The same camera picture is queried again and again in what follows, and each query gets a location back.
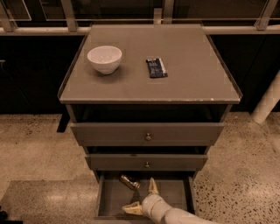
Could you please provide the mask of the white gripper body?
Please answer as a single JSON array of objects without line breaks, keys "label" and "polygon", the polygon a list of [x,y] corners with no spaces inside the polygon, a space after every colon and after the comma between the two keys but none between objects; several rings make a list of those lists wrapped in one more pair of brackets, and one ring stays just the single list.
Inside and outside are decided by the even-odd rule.
[{"label": "white gripper body", "polygon": [[143,199],[143,215],[152,221],[161,221],[172,207],[158,194],[151,193]]}]

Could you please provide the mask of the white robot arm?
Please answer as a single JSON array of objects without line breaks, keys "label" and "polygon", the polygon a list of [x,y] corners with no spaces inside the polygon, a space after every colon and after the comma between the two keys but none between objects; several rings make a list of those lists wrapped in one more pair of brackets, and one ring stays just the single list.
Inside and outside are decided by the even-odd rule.
[{"label": "white robot arm", "polygon": [[278,92],[275,78],[253,114],[229,115],[194,181],[196,215],[172,207],[154,181],[142,202],[122,210],[155,224],[280,224],[279,114],[268,111]]}]

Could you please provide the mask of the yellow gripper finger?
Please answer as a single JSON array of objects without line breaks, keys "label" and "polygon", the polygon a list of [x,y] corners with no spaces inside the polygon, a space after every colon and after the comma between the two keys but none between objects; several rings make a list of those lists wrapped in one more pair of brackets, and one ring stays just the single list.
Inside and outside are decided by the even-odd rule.
[{"label": "yellow gripper finger", "polygon": [[123,206],[122,210],[126,214],[134,214],[134,215],[139,215],[139,216],[144,215],[143,207],[139,201],[133,202],[130,205]]},{"label": "yellow gripper finger", "polygon": [[155,194],[158,194],[158,187],[157,187],[157,184],[156,184],[156,181],[154,178],[151,178],[150,179],[150,184],[149,184],[149,190],[148,190],[149,193],[155,193]]}]

